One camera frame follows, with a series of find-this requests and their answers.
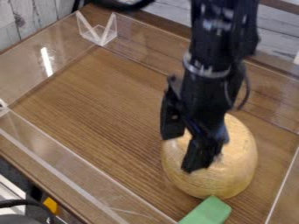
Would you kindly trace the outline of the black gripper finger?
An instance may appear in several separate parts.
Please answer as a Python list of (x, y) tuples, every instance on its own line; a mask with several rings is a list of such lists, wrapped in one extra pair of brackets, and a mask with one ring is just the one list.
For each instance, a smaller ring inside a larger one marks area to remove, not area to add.
[(221, 152), (224, 136), (193, 136), (181, 161), (181, 169), (192, 173), (207, 169)]
[(160, 134), (163, 140), (180, 137), (184, 133), (183, 105), (181, 101), (171, 87), (167, 88), (163, 95), (160, 110)]

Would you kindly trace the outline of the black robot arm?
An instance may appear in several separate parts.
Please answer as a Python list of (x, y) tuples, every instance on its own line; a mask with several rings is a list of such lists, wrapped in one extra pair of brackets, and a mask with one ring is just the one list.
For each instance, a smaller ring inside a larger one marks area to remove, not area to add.
[(229, 142), (224, 122), (241, 87), (249, 86), (244, 58), (257, 48), (259, 0), (191, 0), (191, 45), (184, 75), (169, 76), (160, 112), (161, 139), (191, 134), (181, 169), (211, 166)]

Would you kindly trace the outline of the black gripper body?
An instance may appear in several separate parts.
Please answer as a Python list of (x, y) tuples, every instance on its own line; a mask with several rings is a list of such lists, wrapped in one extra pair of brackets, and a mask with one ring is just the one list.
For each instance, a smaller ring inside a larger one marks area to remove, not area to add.
[(243, 63), (232, 63), (220, 70), (185, 63), (183, 78), (175, 75), (168, 77), (168, 88), (181, 101), (184, 130), (193, 137), (223, 135), (224, 144), (229, 141), (224, 116), (233, 108), (244, 79)]

